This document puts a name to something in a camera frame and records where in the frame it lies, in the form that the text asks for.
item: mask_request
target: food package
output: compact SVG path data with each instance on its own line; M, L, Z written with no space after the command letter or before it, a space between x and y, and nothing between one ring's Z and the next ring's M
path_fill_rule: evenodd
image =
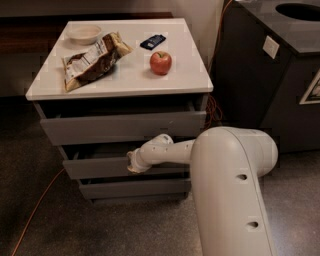
M133 49L124 43L119 33L110 33L98 40L86 53L63 58L65 89L70 92L97 80Z

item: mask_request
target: floor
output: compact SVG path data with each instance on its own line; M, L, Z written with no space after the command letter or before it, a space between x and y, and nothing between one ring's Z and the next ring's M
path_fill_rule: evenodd
M0 99L0 255L11 255L38 199L62 169L24 100ZM320 151L283 154L261 180L279 256L320 255ZM93 206L62 173L16 255L202 255L195 208L183 201Z

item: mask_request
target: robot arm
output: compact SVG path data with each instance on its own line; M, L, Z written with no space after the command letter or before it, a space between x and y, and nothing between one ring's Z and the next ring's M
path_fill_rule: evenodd
M217 127L176 144L159 135L128 155L134 172L162 162L190 164L203 255L277 255L258 182L278 157L267 134Z

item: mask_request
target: drawer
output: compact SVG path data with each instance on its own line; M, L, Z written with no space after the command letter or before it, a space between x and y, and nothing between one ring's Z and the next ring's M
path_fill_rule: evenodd
M206 112L196 111L192 101L136 100L63 102L64 107L57 109L50 102L49 108L43 107L49 109L44 111L48 118L40 123L53 145L137 141L160 133L196 137L201 133Z
M189 196L189 192L175 193L175 194L160 194L160 195L144 195L144 196L130 196L130 197L114 197L114 198L96 198L88 199L95 205L99 204L115 204L128 202L145 202L145 201L181 201Z
M109 181L112 179L118 182L159 178L160 175L166 175L166 178L188 176L189 165L184 164L154 165L142 174L128 171L127 152L141 147L143 143L144 141L65 146L64 149L71 160L63 161L63 165L70 178L76 180L109 178Z
M191 190L190 179L142 180L128 182L81 184L86 199L115 199L177 195Z

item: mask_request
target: white label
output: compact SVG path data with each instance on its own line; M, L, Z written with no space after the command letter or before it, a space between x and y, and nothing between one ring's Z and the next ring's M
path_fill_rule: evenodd
M266 41L264 42L263 48L262 48L268 55L274 59L277 55L277 52L279 50L279 44L274 41L270 36L267 36Z
M102 39L98 40L81 59L73 60L71 65L66 69L66 82L68 83L72 78L81 75L89 66L93 65L101 55L107 53L107 47Z

